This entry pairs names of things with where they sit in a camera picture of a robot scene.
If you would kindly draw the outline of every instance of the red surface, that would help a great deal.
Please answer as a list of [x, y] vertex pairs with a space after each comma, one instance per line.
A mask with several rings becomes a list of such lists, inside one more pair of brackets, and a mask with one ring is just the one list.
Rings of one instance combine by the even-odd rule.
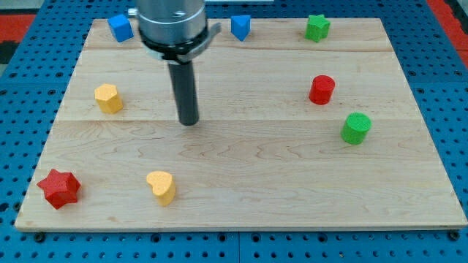
[[45, 199], [55, 209], [65, 204], [78, 202], [76, 193], [81, 185], [71, 172], [59, 172], [52, 169], [44, 180], [38, 182], [37, 186], [44, 190]]
[[316, 76], [312, 81], [309, 99], [318, 105], [329, 103], [331, 94], [335, 88], [335, 81], [326, 75]]
[[21, 42], [36, 15], [0, 15], [0, 43]]
[[468, 66], [468, 35], [461, 29], [458, 19], [453, 16], [453, 11], [444, 0], [427, 0], [428, 5], [435, 14], [440, 25], [458, 51], [465, 66]]

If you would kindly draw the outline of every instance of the blue pegboard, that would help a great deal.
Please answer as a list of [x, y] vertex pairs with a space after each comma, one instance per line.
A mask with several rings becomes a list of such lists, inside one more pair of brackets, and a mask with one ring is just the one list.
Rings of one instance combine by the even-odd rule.
[[[16, 211], [92, 20], [133, 6], [129, 0], [46, 0], [0, 79], [0, 262], [468, 262], [467, 230], [45, 236], [16, 231]], [[467, 212], [468, 71], [424, 0], [276, 0], [210, 4], [207, 13], [381, 18]]]

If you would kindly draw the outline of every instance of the wooden board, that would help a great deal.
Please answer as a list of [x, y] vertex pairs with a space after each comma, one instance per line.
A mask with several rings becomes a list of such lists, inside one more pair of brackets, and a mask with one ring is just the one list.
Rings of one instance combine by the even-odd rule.
[[[196, 58], [201, 121], [178, 123], [164, 62], [139, 36], [115, 42], [95, 20], [16, 227], [52, 232], [456, 229], [467, 219], [378, 19], [331, 19], [321, 43], [304, 19], [253, 20], [245, 42], [223, 32]], [[312, 78], [337, 88], [325, 106]], [[93, 90], [118, 86], [124, 109]], [[362, 145], [339, 136], [349, 113], [373, 120]], [[72, 171], [79, 203], [54, 210], [36, 183]], [[159, 207], [146, 183], [172, 173]]]

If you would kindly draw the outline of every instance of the green cylinder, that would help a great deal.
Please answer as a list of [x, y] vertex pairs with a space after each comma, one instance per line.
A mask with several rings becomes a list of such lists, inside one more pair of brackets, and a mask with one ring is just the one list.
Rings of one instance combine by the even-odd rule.
[[364, 141], [371, 129], [371, 119], [363, 113], [351, 113], [344, 122], [341, 138], [349, 144], [358, 145]]

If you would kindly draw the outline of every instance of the red cylinder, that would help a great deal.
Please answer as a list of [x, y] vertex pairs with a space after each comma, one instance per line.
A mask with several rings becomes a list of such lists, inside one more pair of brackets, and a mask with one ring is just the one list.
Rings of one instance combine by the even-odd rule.
[[335, 81], [326, 75], [316, 76], [312, 81], [309, 99], [318, 105], [329, 103], [331, 94], [335, 88]]

